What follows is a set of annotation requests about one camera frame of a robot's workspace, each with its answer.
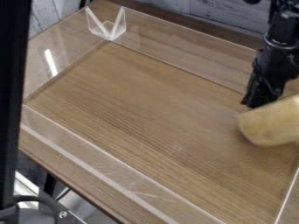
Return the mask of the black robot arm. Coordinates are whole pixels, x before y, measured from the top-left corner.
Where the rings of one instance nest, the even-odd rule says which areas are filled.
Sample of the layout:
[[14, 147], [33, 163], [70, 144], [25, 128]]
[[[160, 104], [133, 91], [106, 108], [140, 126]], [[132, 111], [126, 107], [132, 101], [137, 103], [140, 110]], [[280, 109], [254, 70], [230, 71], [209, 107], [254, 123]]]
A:
[[299, 0], [270, 0], [262, 41], [241, 100], [249, 108], [276, 101], [299, 77]]

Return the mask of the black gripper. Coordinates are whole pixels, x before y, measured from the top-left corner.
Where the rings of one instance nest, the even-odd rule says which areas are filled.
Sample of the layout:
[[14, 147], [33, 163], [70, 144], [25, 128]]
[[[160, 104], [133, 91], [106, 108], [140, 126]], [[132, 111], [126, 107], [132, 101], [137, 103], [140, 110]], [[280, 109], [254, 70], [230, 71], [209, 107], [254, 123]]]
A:
[[296, 40], [284, 42], [264, 36], [264, 45], [253, 62], [246, 92], [241, 104], [248, 108], [260, 107], [273, 102], [282, 94], [285, 83], [299, 75], [299, 55]]

